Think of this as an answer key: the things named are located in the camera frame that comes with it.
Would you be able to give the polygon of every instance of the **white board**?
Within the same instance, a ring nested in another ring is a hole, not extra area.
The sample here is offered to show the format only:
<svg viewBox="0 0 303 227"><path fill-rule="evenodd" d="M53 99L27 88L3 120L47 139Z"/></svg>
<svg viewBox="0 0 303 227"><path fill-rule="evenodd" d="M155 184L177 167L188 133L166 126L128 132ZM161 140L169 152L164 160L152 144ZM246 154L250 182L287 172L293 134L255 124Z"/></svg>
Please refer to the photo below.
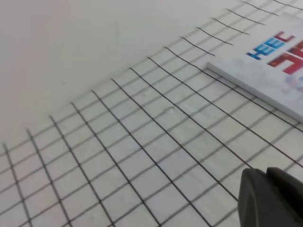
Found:
<svg viewBox="0 0 303 227"><path fill-rule="evenodd" d="M302 34L301 19L277 17L208 68L303 122Z"/></svg>

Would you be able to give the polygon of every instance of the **white wall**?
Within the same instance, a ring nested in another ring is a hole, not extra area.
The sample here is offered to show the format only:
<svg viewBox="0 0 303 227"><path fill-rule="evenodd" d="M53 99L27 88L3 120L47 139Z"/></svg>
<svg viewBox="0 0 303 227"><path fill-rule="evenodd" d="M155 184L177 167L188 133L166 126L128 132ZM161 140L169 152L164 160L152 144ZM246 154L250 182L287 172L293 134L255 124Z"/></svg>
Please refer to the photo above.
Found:
<svg viewBox="0 0 303 227"><path fill-rule="evenodd" d="M234 0L3 0L0 140Z"/></svg>

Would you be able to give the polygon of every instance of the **grid mat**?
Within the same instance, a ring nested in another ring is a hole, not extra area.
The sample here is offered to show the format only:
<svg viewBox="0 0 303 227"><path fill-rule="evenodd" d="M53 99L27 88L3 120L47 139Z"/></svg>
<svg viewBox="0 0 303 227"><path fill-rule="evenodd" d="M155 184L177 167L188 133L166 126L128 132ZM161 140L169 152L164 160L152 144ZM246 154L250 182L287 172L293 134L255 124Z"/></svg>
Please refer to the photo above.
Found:
<svg viewBox="0 0 303 227"><path fill-rule="evenodd" d="M302 11L239 1L4 144L1 225L240 226L244 168L303 180L303 126L203 65L270 17Z"/></svg>

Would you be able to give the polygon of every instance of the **black plastic object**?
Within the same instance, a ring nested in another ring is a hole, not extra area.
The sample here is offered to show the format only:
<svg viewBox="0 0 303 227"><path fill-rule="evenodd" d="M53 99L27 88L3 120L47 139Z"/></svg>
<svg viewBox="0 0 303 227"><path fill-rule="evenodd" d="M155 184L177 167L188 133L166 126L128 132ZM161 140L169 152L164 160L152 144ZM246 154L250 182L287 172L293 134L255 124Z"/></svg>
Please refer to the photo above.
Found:
<svg viewBox="0 0 303 227"><path fill-rule="evenodd" d="M242 173L241 227L303 227L303 184L279 168Z"/></svg>

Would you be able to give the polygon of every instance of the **white surface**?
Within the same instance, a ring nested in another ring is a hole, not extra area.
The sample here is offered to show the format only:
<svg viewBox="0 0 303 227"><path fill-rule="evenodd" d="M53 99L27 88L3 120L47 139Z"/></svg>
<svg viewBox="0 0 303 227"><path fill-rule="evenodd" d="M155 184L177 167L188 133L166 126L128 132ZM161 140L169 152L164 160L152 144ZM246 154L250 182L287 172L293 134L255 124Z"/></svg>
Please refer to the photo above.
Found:
<svg viewBox="0 0 303 227"><path fill-rule="evenodd" d="M234 2L1 1L1 140Z"/></svg>
<svg viewBox="0 0 303 227"><path fill-rule="evenodd" d="M277 14L294 10L272 0L251 3ZM235 12L265 24L273 17L241 2ZM200 49L184 39L169 46L178 57L162 48L151 56L162 69L143 61L134 67L141 79L128 70L115 77L122 89L108 81L94 88L100 100L90 92L74 102L79 112L68 105L53 114L56 127L48 120L30 129L31 140L24 133L7 141L0 223L107 227L104 207L117 227L238 227L245 167L277 166L303 180L303 125L200 70L214 58L205 51L223 54L233 47L224 41L236 44L240 31L260 26L227 11L217 18L230 27L210 20L202 28L213 37L198 29L187 36Z"/></svg>

